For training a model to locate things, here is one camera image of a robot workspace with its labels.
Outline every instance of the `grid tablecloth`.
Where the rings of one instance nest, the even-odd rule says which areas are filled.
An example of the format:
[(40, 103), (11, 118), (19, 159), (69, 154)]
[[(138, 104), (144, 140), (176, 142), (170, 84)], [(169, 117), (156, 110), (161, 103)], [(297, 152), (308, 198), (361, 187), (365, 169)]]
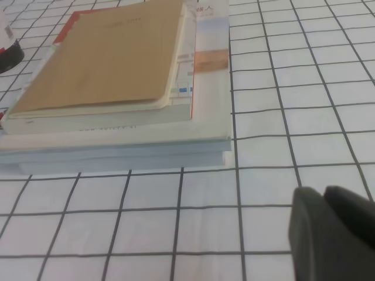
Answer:
[[(73, 11), (137, 0), (2, 0), (17, 99)], [(230, 0), (226, 165), (0, 179), (0, 280), (292, 281), (292, 192), (375, 196), (375, 2)]]

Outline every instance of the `black object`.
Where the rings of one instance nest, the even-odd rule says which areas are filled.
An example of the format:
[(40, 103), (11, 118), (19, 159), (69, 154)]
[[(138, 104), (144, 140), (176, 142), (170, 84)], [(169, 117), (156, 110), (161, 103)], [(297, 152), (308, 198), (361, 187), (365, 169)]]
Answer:
[(0, 53), (0, 74), (15, 67), (23, 60), (24, 56), (25, 54), (16, 40), (11, 47)]
[(297, 281), (375, 280), (375, 251), (346, 226), (355, 226), (349, 222), (354, 216), (345, 215), (340, 198), (350, 202), (358, 214), (367, 214), (369, 220), (372, 213), (361, 211), (358, 198), (353, 199), (352, 194), (337, 190), (341, 191), (330, 189), (326, 196), (340, 215), (314, 189), (294, 191), (289, 241)]
[(338, 186), (327, 187), (324, 198), (346, 228), (375, 250), (375, 204)]

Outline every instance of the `white book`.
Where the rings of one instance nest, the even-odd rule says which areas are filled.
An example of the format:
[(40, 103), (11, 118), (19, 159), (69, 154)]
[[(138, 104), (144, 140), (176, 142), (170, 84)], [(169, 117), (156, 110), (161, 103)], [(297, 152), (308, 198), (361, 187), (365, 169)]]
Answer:
[(129, 169), (169, 169), (224, 165), (223, 153), (176, 154), (149, 157), (108, 157), (90, 160), (20, 163), (26, 174), (109, 172)]

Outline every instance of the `label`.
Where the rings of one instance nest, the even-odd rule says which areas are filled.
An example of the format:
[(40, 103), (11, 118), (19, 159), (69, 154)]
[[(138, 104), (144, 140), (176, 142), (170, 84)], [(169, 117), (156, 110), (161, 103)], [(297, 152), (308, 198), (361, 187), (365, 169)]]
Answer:
[(5, 15), (0, 9), (0, 54), (11, 47), (16, 42), (16, 37), (13, 34)]

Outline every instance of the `red label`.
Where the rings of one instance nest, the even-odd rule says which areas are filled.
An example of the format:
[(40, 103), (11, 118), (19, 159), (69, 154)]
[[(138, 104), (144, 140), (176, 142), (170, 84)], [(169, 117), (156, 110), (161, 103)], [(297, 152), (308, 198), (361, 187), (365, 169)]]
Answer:
[(96, 9), (96, 10), (85, 10), (85, 11), (75, 11), (72, 13), (68, 21), (65, 23), (63, 29), (60, 31), (59, 35), (57, 35), (56, 39), (53, 41), (53, 44), (61, 43), (64, 41), (65, 37), (67, 36), (70, 29), (72, 29), (74, 23), (80, 19), (80, 16), (85, 13), (94, 13), (97, 11), (102, 11), (106, 9), (113, 9), (113, 8), (104, 8), (104, 9)]

